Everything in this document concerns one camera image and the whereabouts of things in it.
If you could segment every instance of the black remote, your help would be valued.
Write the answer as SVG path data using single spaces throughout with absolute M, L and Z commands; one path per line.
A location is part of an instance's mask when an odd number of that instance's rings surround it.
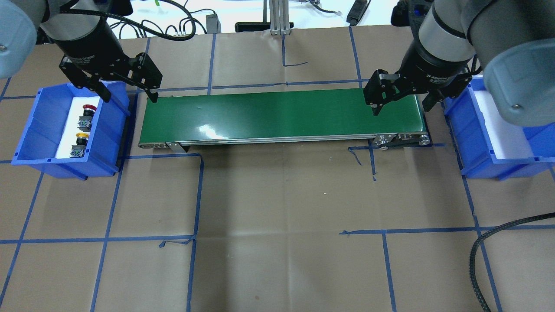
M 349 14 L 347 15 L 347 23 L 349 23 L 351 26 L 357 25 L 366 12 L 366 9 L 368 9 L 369 4 L 370 0 L 355 0 L 355 3 L 353 3 L 352 5 L 351 11 L 349 11 Z

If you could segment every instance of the green conveyor belt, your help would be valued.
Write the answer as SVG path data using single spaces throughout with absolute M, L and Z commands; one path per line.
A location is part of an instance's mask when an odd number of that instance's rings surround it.
M 149 101 L 139 146 L 266 143 L 373 138 L 386 133 L 425 133 L 416 96 L 389 103 L 379 116 L 362 89 L 315 90 Z

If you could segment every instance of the blue bin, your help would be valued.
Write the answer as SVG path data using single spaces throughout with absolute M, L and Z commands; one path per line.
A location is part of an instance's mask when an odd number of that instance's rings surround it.
M 97 96 L 67 83 L 39 89 L 12 165 L 28 165 L 55 178 L 85 180 L 114 175 L 118 171 L 115 165 L 125 119 L 130 115 L 129 98 L 124 82 L 104 82 L 104 85 L 112 98 L 107 103 L 100 100 L 84 157 L 55 158 L 73 98 Z
M 481 77 L 475 77 L 458 98 L 445 101 L 445 115 L 450 118 L 463 162 L 462 174 L 468 178 L 505 180 L 531 177 L 555 165 L 555 123 L 523 128 L 533 157 L 498 158 L 476 101 L 475 90 L 486 90 Z

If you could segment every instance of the conveyor belt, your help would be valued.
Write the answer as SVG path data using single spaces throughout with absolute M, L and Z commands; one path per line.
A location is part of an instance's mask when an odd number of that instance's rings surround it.
M 416 96 L 392 102 L 379 116 L 362 89 L 165 97 L 148 102 L 139 146 L 161 148 L 234 143 L 374 138 L 425 134 Z

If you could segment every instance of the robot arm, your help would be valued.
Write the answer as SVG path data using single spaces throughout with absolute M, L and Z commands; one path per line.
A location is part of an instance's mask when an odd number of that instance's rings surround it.
M 391 101 L 429 92 L 429 111 L 457 97 L 472 79 L 477 53 L 484 81 L 501 116 L 513 124 L 555 122 L 554 0 L 401 0 L 396 26 L 411 26 L 414 40 L 395 74 L 374 72 L 365 87 L 374 115 Z
M 59 67 L 77 88 L 95 91 L 106 102 L 110 91 L 100 80 L 120 80 L 145 90 L 156 102 L 162 74 L 146 53 L 129 58 L 105 17 L 60 14 L 68 9 L 130 15 L 129 0 L 0 0 L 0 77 L 17 73 L 31 53 L 40 26 L 65 53 Z

